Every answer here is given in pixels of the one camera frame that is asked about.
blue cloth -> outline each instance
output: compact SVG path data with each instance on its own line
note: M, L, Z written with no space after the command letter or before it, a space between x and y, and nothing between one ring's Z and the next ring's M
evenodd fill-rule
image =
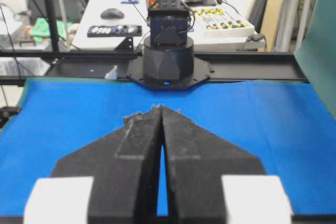
M22 112L0 136L0 215L22 215L57 160L163 104L260 157L296 214L336 214L336 122L309 84L205 84L183 92L132 83L30 80ZM161 173L158 215L167 214Z

computer mouse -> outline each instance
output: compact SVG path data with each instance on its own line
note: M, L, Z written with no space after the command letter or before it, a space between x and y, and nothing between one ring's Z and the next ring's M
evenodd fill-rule
M109 8L109 9L106 9L105 11L103 11L100 14L100 17L102 19L124 18L125 14L118 9Z

blue cable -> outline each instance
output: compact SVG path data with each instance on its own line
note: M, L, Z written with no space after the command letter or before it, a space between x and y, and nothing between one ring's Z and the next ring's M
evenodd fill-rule
M282 32L282 8L283 8L283 5L285 3L286 0L282 0L282 3L281 3L281 6L280 6L280 11L279 11L279 22L278 22L278 36L281 34ZM275 45L275 48L274 48L274 51L277 51L278 50L278 43L276 43Z

black metal frame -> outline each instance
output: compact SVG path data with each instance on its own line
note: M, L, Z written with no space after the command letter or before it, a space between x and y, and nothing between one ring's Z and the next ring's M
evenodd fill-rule
M45 76L73 78L104 78L115 65L118 80L131 81L127 67L141 53L134 51L73 51L73 52L0 52L0 57L41 58L51 67ZM226 52L197 53L195 57L211 64L208 82L240 82L248 80L308 82L293 54ZM26 77L0 77L1 85L24 85Z
M51 63L51 68L46 76L53 77L87 77L103 78L108 69L118 66L120 81L130 81L127 78L127 66L130 60L140 56L139 52L118 51L73 51L58 52L58 33L54 4L45 0L47 18L50 23L52 52L3 52L0 57L32 57L41 58ZM301 71L293 54L258 53L258 52L230 52L230 53L196 53L196 57L211 63L214 72L209 82L239 82L246 80L271 80L271 81L301 81L308 82ZM1 85L23 86L26 77L0 77ZM292 223L335 223L336 216L293 216ZM20 216L0 216L0 224L21 224ZM153 224L171 224L169 217L154 217Z

green cloth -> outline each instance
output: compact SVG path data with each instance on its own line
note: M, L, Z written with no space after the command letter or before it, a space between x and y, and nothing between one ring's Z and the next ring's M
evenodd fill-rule
M62 38L65 38L64 23L62 21L56 21L58 35ZM37 18L35 25L30 30L29 35L34 37L36 42L41 42L43 38L50 38L49 24L44 18Z
M318 0L306 39L296 60L336 119L336 4Z

